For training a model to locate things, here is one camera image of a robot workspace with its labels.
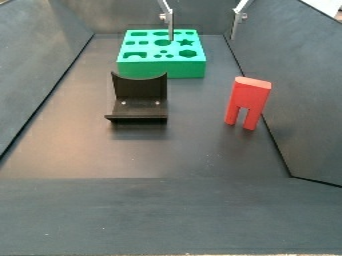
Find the black holder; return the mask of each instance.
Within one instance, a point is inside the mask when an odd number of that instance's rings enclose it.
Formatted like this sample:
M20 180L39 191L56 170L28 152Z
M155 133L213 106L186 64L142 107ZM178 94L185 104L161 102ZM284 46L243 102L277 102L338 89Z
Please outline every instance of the black holder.
M167 73L149 79L130 79L113 74L117 100L111 115L119 120L167 120Z

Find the star-shaped hole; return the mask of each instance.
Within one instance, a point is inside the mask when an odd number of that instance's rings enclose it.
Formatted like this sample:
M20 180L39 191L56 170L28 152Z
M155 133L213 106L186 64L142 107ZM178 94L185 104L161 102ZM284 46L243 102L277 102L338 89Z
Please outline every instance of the star-shaped hole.
M190 41L187 39L183 39L182 41L178 41L181 43L181 46L185 46L185 45L191 45L193 46L193 43L194 41Z

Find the red arch block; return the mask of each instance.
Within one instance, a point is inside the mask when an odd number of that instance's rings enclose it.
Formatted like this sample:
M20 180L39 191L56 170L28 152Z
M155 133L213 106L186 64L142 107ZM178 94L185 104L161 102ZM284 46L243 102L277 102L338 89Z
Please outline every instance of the red arch block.
M243 128L254 130L272 91L272 83L247 77L235 77L225 122L234 125L241 108L249 113Z

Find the gray wall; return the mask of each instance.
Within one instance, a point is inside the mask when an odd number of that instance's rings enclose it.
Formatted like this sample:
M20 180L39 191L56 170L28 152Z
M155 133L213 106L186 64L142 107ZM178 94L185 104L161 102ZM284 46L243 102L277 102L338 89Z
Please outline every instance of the gray wall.
M0 155L93 32L56 0L0 6Z
M230 41L274 83L265 118L292 174L342 185L342 24L298 0L255 0Z
M134 25L159 25L162 13L157 0L62 0L101 34L123 33ZM175 11L177 27L190 27L203 34L223 34L230 10L237 0L167 0Z

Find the green shape sorter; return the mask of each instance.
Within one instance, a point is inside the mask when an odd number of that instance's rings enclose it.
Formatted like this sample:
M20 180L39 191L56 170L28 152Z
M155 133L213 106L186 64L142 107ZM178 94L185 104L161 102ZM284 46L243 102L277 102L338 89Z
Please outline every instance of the green shape sorter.
M175 29L174 41L166 29L127 30L117 63L121 76L130 78L165 72L169 78L205 77L206 55L197 30Z

